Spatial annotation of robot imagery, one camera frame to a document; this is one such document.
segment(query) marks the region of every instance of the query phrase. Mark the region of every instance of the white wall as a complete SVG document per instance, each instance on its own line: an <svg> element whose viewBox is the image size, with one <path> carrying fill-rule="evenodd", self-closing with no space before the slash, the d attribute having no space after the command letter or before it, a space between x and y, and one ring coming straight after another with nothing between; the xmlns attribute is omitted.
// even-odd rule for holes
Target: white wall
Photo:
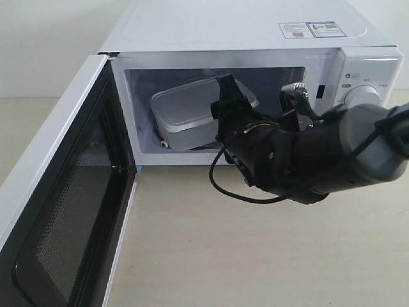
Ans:
<svg viewBox="0 0 409 307"><path fill-rule="evenodd" d="M409 1L350 1L409 56ZM0 0L0 97L60 96L129 2ZM396 88L409 89L406 80L409 60Z"/></svg>

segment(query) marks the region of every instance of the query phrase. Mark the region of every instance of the microwave top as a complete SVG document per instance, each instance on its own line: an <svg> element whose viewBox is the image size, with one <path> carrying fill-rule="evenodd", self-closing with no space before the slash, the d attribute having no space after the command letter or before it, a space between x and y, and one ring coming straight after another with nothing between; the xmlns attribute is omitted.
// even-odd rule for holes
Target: microwave top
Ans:
<svg viewBox="0 0 409 307"><path fill-rule="evenodd" d="M345 0L135 0L100 52L394 46Z"/></svg>

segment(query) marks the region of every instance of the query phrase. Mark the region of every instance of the control panel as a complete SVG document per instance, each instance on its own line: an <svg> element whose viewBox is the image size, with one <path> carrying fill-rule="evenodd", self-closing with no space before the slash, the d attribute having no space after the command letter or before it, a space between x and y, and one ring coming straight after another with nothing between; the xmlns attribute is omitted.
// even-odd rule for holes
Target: control panel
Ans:
<svg viewBox="0 0 409 307"><path fill-rule="evenodd" d="M341 48L333 67L341 71L338 82L333 83L334 105L353 107L370 103L384 106L402 62L403 55L397 47Z"/></svg>

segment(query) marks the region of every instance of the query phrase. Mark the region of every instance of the robotic arm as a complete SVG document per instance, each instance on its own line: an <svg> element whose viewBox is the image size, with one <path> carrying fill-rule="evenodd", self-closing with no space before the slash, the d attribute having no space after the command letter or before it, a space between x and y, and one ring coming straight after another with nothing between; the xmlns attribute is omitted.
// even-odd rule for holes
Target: robotic arm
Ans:
<svg viewBox="0 0 409 307"><path fill-rule="evenodd" d="M318 116L304 84L282 88L282 113L254 110L232 75L219 77L220 99L212 104L222 149L210 167L210 182L223 194L251 203L291 199L310 204L330 193L398 179L409 159L409 104L390 110L365 104L337 106ZM308 127L302 129L301 123ZM213 171L221 155L235 164L248 186L277 197L256 200L221 188Z"/></svg>

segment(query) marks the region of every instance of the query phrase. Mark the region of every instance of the beige tabletop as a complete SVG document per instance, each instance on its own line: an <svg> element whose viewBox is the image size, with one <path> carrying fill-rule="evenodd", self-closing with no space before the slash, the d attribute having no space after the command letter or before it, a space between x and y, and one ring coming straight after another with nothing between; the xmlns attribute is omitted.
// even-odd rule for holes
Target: beige tabletop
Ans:
<svg viewBox="0 0 409 307"><path fill-rule="evenodd" d="M0 100L0 184L55 101ZM145 167L137 176L109 307L409 305L409 171L310 206L232 200L207 172ZM232 167L216 178L266 197Z"/></svg>

